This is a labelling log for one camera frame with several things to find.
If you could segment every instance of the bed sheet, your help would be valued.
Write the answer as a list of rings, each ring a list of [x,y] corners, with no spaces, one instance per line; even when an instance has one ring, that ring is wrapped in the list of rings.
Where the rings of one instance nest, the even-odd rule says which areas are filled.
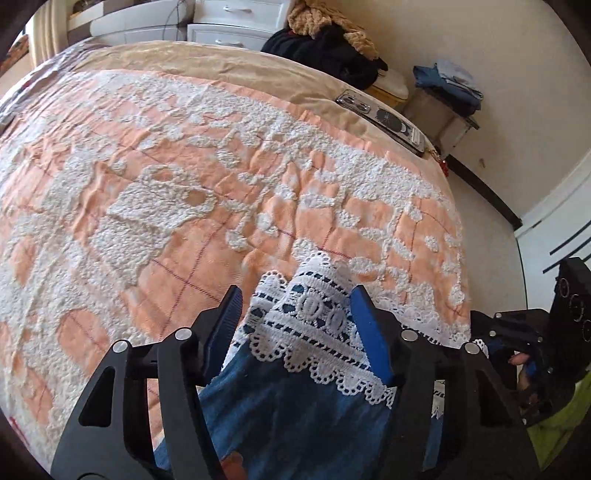
[[[44,466],[114,341],[159,341],[230,284],[245,311],[263,273],[317,251],[405,325],[467,341],[449,185],[334,104],[345,84],[192,44],[85,58],[0,137],[0,406]],[[157,382],[148,397],[156,443]]]

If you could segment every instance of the blue dress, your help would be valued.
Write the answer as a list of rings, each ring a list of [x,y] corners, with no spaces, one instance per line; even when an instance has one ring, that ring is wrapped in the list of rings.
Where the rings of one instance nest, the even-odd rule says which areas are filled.
[[[372,476],[395,388],[369,371],[348,311],[351,288],[324,257],[302,263],[289,283],[264,275],[226,366],[200,393],[217,454],[239,452],[249,480]],[[322,354],[335,346],[340,352]],[[443,419],[435,410],[425,468],[439,451]],[[165,441],[155,455],[170,468]]]

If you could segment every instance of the white lid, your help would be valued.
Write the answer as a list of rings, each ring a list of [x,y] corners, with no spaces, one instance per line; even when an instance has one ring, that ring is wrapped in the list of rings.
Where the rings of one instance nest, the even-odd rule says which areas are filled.
[[[387,72],[379,70],[378,73],[379,76],[375,81],[374,86],[381,88],[382,90],[400,98],[401,100],[408,99],[408,88],[406,83],[404,83],[404,77],[401,73],[398,73],[392,69],[388,70]]]

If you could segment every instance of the wall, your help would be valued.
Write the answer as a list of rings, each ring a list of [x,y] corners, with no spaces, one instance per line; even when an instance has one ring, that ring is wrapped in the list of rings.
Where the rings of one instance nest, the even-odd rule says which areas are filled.
[[[32,69],[31,55],[27,53],[0,77],[0,98]]]
[[[543,0],[327,0],[363,25],[411,87],[447,57],[485,95],[455,156],[523,215],[591,147],[591,66]],[[479,159],[484,160],[483,168]]]

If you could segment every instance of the green clothing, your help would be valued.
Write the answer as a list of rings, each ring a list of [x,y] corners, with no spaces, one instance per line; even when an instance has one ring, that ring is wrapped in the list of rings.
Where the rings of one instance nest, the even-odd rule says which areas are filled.
[[[577,383],[573,399],[565,408],[527,430],[542,470],[548,467],[566,446],[573,430],[583,421],[590,407],[591,374],[587,374]]]

